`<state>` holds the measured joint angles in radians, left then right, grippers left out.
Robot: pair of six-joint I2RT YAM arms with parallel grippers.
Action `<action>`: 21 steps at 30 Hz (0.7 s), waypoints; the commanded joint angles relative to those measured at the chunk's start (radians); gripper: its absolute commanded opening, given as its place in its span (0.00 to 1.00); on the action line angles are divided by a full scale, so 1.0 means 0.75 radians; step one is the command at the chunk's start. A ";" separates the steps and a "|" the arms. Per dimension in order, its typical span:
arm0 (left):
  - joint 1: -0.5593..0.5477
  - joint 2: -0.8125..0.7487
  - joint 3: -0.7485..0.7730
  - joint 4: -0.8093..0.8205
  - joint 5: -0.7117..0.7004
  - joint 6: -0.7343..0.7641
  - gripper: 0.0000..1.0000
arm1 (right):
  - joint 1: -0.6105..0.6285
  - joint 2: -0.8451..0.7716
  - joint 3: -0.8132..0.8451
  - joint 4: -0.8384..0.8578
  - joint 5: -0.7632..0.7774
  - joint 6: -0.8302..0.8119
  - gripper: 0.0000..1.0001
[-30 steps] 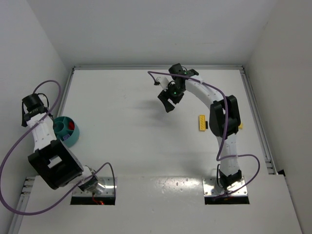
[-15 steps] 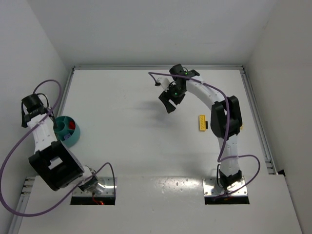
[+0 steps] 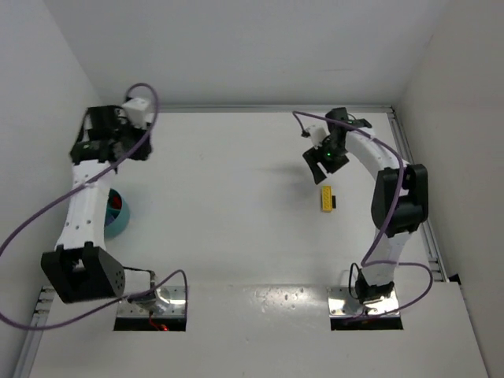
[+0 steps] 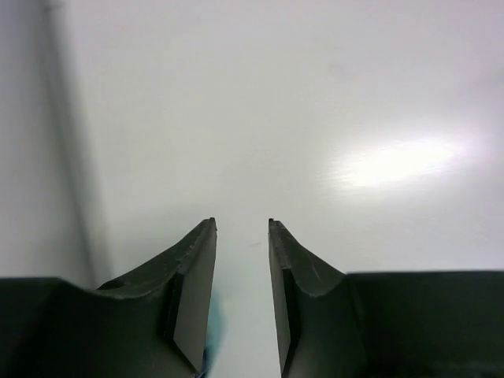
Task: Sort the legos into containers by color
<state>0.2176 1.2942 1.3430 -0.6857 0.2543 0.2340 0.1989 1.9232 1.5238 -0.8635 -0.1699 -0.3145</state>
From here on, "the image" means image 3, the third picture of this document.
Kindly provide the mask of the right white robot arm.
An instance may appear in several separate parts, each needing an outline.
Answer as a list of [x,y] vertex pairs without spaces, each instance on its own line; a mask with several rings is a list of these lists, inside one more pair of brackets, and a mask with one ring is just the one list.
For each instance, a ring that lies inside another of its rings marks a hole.
[[394,147],[377,138],[364,118],[352,119],[344,107],[321,117],[323,125],[302,127],[312,146],[303,153],[316,184],[354,156],[374,180],[371,218],[374,240],[350,282],[350,296],[360,303],[387,297],[395,287],[395,270],[410,236],[428,218],[428,170],[410,164]]

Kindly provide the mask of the yellow lego brick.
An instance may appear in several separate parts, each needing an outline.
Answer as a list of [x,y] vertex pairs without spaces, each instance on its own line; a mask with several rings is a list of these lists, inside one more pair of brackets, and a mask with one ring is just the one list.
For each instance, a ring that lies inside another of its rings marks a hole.
[[330,213],[333,209],[332,187],[324,185],[321,187],[321,211],[323,213]]

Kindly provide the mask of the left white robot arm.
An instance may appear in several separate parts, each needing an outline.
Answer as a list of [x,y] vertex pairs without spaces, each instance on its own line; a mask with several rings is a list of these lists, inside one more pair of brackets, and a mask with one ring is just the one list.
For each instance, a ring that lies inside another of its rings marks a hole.
[[121,106],[94,106],[84,114],[70,150],[75,192],[54,250],[41,257],[43,272],[65,304],[124,293],[124,268],[106,250],[106,210],[116,163],[122,157],[145,161],[152,151],[150,108],[145,98],[128,98]]

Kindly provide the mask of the red lego brick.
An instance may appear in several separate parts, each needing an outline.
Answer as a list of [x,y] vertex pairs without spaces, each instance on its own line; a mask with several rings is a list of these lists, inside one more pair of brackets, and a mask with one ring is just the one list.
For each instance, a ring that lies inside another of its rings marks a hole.
[[122,207],[122,202],[119,196],[114,195],[109,199],[109,206],[112,209],[121,209]]

